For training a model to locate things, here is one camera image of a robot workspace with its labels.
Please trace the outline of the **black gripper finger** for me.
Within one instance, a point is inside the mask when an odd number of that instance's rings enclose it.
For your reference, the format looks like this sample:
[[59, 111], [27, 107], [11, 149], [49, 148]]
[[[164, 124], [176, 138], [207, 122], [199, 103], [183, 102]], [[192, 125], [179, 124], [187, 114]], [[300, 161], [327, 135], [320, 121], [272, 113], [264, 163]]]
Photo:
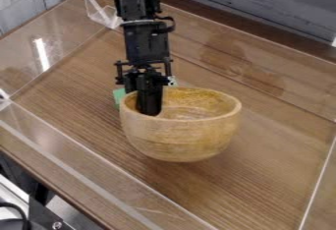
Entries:
[[136, 109], [148, 116], [161, 112], [163, 88], [172, 86], [173, 77], [164, 76], [155, 70], [147, 70], [136, 78]]
[[124, 75], [124, 85], [127, 93], [136, 91], [136, 77], [137, 74], [133, 73], [128, 73]]

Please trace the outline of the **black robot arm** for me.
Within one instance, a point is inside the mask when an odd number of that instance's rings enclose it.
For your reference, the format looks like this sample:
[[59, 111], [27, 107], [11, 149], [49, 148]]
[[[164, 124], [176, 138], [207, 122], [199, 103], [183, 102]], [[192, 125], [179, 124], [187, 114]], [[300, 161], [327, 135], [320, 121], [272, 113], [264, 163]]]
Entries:
[[161, 17], [160, 0], [115, 0], [125, 39], [125, 61], [117, 61], [116, 84], [136, 92], [136, 109], [149, 116], [161, 112], [163, 88], [172, 83], [168, 33], [175, 19]]

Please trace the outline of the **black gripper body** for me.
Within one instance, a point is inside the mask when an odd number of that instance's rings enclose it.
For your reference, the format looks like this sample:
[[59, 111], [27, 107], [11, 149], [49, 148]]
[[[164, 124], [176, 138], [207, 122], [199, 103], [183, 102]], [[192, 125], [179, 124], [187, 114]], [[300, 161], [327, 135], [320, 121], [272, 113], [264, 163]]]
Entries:
[[175, 30], [171, 17], [128, 21], [121, 24], [125, 39], [125, 60], [116, 62], [119, 85], [133, 85], [135, 77], [156, 72], [156, 64], [164, 66], [165, 77], [172, 76], [169, 35]]

